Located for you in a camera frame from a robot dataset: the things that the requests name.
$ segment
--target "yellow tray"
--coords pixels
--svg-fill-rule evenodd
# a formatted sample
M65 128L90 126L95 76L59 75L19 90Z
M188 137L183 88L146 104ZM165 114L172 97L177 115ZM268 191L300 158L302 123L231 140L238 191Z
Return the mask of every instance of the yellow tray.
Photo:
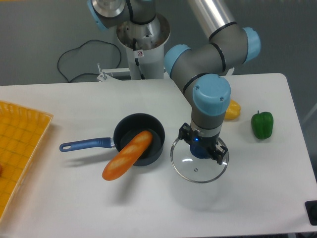
M0 101L0 221L53 115Z

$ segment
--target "black pot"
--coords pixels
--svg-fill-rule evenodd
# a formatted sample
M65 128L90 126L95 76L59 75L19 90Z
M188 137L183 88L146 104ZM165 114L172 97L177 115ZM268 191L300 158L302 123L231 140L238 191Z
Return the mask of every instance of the black pot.
M60 145L61 152L81 150L93 147L113 148L122 150L137 134L148 130L153 135L150 146L134 163L136 166L145 166L156 161L163 151L165 132L162 124L154 116L144 113L132 114L122 119L116 126L113 138L96 138L74 141Z

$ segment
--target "glass lid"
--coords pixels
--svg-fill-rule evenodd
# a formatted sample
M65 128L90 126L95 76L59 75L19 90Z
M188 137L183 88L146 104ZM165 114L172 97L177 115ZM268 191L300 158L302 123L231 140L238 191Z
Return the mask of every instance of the glass lid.
M224 142L218 139L218 149L225 146ZM192 155L190 145L178 138L174 141L170 158L175 170L184 179L195 183L207 183L218 179L226 170L229 163L229 152L224 156L221 165L212 158L200 159Z

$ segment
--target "light blue joint cap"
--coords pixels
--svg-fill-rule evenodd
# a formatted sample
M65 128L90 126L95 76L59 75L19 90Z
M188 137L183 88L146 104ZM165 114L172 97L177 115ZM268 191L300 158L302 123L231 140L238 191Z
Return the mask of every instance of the light blue joint cap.
M248 54L246 61L244 61L244 63L246 63L259 55L261 50L261 41L257 32L251 27L245 27L243 30L247 33L248 37Z
M225 113L230 104L230 94L230 84L217 74L201 76L193 88L193 100L196 107L208 116Z
M100 22L100 20L99 20L97 14L96 14L95 11L94 11L94 8L93 8L93 6L92 6L90 0L87 1L87 6L88 6L88 8L89 8L89 10L90 10L91 15L92 15L93 18L94 18L94 20L95 20L95 22L96 22L96 24L97 24L99 30L101 30L101 31L107 30L108 28L106 28L106 27Z
M172 77L171 73L175 62L186 50L190 50L187 45L177 45L166 53L164 57L164 66L170 78Z

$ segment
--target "white tabletop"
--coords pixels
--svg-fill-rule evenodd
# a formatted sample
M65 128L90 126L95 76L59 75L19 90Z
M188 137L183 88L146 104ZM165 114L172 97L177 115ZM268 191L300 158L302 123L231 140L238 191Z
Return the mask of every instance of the white tabletop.
M0 87L0 100L54 115L0 235L185 238L315 231L304 203L317 199L317 184L286 78L226 78L242 110L220 133L230 153L227 171L207 184L184 180L171 164L170 147L191 113L171 80ZM265 141L251 129L258 110L274 117L273 135ZM164 150L153 164L105 181L102 171L116 149L59 151L64 142L112 137L132 113L151 114L164 126Z

